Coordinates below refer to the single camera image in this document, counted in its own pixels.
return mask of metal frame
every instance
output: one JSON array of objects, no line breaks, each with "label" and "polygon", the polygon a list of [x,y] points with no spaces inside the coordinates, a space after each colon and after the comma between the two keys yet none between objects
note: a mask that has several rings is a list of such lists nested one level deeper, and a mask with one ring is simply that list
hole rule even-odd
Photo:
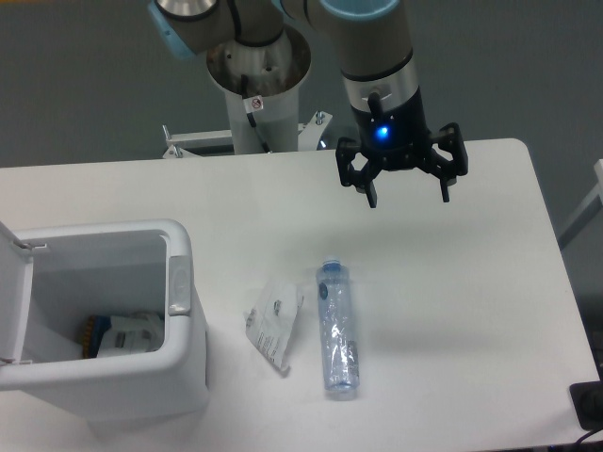
[{"label": "metal frame", "polygon": [[[332,119],[333,115],[317,111],[307,124],[299,124],[298,150],[315,151],[320,148],[320,138]],[[233,134],[230,130],[171,135],[168,127],[164,125],[163,133],[168,146],[168,150],[163,153],[164,159],[210,155],[213,154],[211,148],[233,144]],[[202,149],[202,151],[200,154],[190,153],[186,148]]]},{"label": "metal frame", "polygon": [[596,214],[598,214],[603,207],[603,186],[598,179],[597,171],[597,167],[602,166],[603,160],[599,160],[595,165],[595,172],[597,172],[596,185],[591,189],[588,195],[584,197],[563,225],[562,232],[557,237],[557,243],[559,244],[560,250],[564,250],[565,247],[582,232],[586,225],[596,217]]}]

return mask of plastic bottle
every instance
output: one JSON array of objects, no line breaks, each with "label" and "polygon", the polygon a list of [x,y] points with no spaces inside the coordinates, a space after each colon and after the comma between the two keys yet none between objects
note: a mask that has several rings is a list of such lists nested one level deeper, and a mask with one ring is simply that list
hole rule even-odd
[{"label": "plastic bottle", "polygon": [[350,299],[350,273],[328,257],[317,271],[322,371],[327,391],[346,392],[360,384]]}]

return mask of white trash bin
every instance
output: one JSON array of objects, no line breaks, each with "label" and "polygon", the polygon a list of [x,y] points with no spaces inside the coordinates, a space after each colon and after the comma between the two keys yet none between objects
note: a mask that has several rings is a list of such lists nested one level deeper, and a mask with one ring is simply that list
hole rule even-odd
[{"label": "white trash bin", "polygon": [[[165,316],[157,351],[82,359],[90,315]],[[89,420],[193,412],[208,400],[205,318],[172,220],[13,234],[0,223],[0,390]]]}]

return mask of black cable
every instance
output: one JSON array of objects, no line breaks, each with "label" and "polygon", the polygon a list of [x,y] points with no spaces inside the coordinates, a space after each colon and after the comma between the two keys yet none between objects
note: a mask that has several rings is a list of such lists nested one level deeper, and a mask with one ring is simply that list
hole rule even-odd
[{"label": "black cable", "polygon": [[580,449],[580,445],[582,444],[582,442],[584,440],[587,440],[588,438],[590,438],[593,435],[596,435],[599,431],[603,431],[603,427],[601,428],[595,428],[594,430],[589,431],[588,433],[586,433],[584,436],[581,436],[575,443],[574,445],[572,445],[572,448],[570,449],[570,452],[578,452]]}]

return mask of blue bottle cap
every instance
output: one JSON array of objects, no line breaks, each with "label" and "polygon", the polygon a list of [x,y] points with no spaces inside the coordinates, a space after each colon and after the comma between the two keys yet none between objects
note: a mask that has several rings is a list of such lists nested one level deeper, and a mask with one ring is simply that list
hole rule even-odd
[{"label": "blue bottle cap", "polygon": [[335,256],[327,256],[322,263],[322,269],[324,271],[339,271],[341,270],[341,263]]}]

